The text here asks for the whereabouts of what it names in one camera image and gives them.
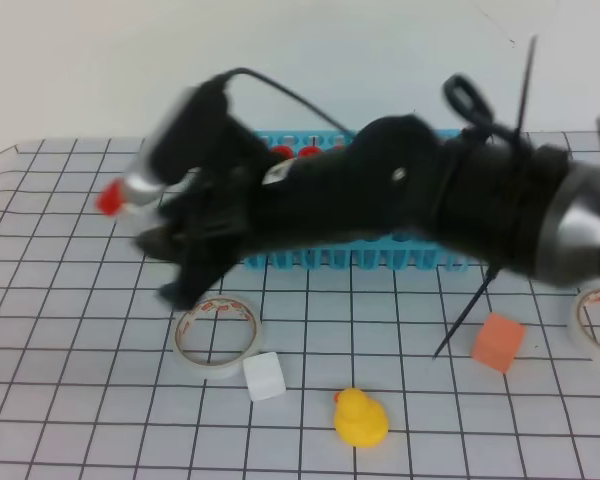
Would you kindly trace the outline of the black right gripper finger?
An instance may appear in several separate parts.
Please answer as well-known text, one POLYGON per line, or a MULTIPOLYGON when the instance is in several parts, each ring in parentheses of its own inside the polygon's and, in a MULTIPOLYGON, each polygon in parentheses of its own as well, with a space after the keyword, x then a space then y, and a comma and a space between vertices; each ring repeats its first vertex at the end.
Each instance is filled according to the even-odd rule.
POLYGON ((239 258, 218 251, 190 249, 179 264, 174 281, 159 289, 159 296, 174 310, 192 309, 239 258))

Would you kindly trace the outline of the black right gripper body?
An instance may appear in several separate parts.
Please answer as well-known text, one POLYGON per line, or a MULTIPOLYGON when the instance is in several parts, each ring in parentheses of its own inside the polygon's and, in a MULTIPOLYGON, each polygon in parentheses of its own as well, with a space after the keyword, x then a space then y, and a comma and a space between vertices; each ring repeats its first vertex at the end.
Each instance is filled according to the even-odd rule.
POLYGON ((134 161, 134 202, 147 205, 169 186, 193 177, 158 209, 161 223, 136 237, 144 253, 181 260, 193 245, 248 229, 247 197, 280 162, 229 114, 225 82, 205 82, 182 99, 134 161))

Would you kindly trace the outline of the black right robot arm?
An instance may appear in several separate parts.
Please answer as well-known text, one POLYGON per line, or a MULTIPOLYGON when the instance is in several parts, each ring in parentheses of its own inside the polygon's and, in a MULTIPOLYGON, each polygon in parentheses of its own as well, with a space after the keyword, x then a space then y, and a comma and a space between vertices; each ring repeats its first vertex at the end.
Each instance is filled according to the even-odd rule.
POLYGON ((208 83, 148 156, 163 184, 192 181, 136 243, 178 266, 161 290, 178 309, 247 256, 392 233, 558 286, 600 278, 600 166, 484 138, 471 128, 441 140, 413 115, 390 116, 346 147, 287 159, 232 118, 223 87, 208 83))

